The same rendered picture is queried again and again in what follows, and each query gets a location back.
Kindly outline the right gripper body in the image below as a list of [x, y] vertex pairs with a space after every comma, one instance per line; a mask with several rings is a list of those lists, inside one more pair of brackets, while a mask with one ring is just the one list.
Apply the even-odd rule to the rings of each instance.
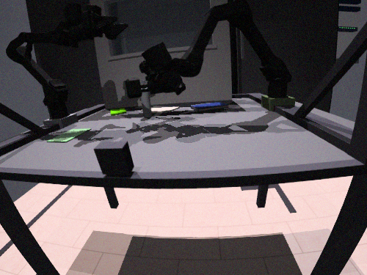
[[[142, 92], [150, 92], [150, 94], [156, 94], [156, 93], [162, 93], [162, 92], [166, 92], [163, 91], [161, 89], [159, 89], [159, 87], [157, 86], [156, 83], [156, 77], [159, 73], [154, 73], [153, 77], [148, 80], [147, 84], [145, 85], [140, 85], [140, 80], [139, 78], [128, 78], [126, 79], [125, 83], [126, 83], [126, 90], [127, 90], [127, 95], [128, 98], [138, 98], [138, 97], [142, 97]], [[147, 89], [144, 89], [147, 88]]]

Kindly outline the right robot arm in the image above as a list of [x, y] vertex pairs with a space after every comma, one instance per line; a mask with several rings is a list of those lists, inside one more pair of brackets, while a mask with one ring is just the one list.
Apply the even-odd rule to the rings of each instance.
[[[159, 89], [163, 91], [174, 89], [176, 95], [181, 94], [186, 89], [181, 76], [195, 77], [200, 73], [206, 46], [218, 21], [224, 20], [241, 30], [260, 58], [261, 67], [259, 69], [266, 77], [266, 81], [269, 81], [267, 96], [288, 98], [287, 83], [291, 81], [292, 76], [283, 60], [272, 53], [254, 24], [252, 10], [246, 0], [234, 0], [209, 9], [191, 46], [181, 59], [172, 59], [164, 43], [143, 52], [142, 56], [145, 60], [139, 64], [139, 69], [141, 73], [147, 74], [146, 81], [150, 80], [154, 73], [159, 73], [156, 77]], [[276, 78], [281, 78], [281, 80]]]

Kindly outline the flat green block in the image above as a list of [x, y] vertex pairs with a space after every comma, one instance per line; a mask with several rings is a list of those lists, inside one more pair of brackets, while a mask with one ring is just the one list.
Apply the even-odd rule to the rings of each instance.
[[118, 114], [125, 114], [125, 113], [126, 113], [126, 110], [124, 107], [111, 109], [111, 116], [118, 115]]

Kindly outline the light green flat sheet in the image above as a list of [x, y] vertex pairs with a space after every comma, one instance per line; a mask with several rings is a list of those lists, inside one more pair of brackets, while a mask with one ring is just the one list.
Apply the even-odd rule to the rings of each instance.
[[91, 128], [72, 129], [59, 136], [54, 137], [53, 139], [48, 140], [47, 142], [69, 142], [70, 140], [76, 138], [77, 136], [82, 135], [83, 133], [89, 130], [91, 130]]

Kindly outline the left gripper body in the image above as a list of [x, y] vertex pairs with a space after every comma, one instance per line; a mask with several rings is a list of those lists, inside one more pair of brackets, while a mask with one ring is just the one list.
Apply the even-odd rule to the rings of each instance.
[[[87, 40], [87, 39], [93, 40], [94, 37], [103, 37], [103, 33], [105, 34], [105, 37], [108, 38], [108, 39], [110, 39], [110, 40], [115, 40], [116, 39], [116, 38], [112, 37], [111, 24], [108, 25], [106, 28], [102, 29], [99, 32], [97, 32], [96, 30], [94, 30], [93, 24], [92, 24], [92, 16], [91, 16], [91, 12], [89, 10], [84, 11], [81, 14], [81, 19], [82, 19], [82, 22], [81, 22], [81, 24], [79, 26], [79, 31], [80, 31], [81, 36], [85, 40]], [[84, 24], [84, 28], [83, 28], [83, 25], [82, 24]], [[88, 32], [86, 32], [86, 31], [88, 31]], [[90, 33], [90, 32], [95, 32], [95, 33]]]

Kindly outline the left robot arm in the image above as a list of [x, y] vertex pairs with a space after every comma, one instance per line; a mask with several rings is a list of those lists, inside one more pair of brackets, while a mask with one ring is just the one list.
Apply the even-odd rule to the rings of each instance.
[[[43, 86], [46, 94], [43, 103], [50, 108], [50, 120], [61, 119], [70, 115], [65, 105], [65, 101], [68, 100], [68, 88], [60, 79], [53, 80], [32, 59], [31, 52], [33, 43], [53, 43], [78, 48], [78, 42], [85, 40], [79, 31], [82, 14], [81, 5], [77, 3], [67, 4], [63, 12], [65, 22], [60, 21], [56, 29], [49, 32], [21, 32], [18, 37], [10, 42], [6, 49], [7, 56], [12, 61], [23, 65]], [[27, 43], [27, 45], [21, 46], [24, 43]], [[54, 102], [55, 100], [58, 101]]]

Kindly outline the grey wall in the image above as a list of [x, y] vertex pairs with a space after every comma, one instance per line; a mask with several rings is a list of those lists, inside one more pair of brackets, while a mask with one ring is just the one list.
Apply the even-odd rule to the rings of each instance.
[[[151, 105], [232, 100], [230, 26], [227, 20], [218, 21], [213, 39], [217, 48], [205, 49], [198, 76], [181, 77], [186, 89], [179, 95], [175, 92], [150, 94]], [[142, 80], [147, 84], [147, 75], [139, 69], [139, 64], [145, 60], [143, 56], [108, 60], [108, 38], [103, 33], [103, 37], [94, 37], [94, 41], [105, 109], [141, 106], [141, 97], [128, 98], [125, 81], [139, 78], [141, 85]]]

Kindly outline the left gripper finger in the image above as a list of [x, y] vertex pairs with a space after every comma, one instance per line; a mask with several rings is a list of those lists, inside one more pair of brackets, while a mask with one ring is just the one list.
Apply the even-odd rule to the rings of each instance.
[[91, 12], [92, 16], [92, 24], [94, 30], [99, 32], [100, 30], [104, 29], [108, 25], [114, 23], [117, 20], [116, 16], [99, 16], [94, 12]]
[[112, 28], [112, 37], [116, 38], [119, 33], [121, 33], [124, 29], [126, 29], [128, 27], [127, 23], [123, 23], [123, 24], [111, 24], [111, 28]]

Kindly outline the grey tapered cylinder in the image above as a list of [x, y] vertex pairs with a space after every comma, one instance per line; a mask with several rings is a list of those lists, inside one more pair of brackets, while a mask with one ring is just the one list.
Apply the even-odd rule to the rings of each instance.
[[[145, 80], [142, 80], [142, 84], [145, 84]], [[142, 92], [141, 101], [142, 101], [143, 117], [144, 118], [152, 117], [149, 92]]]

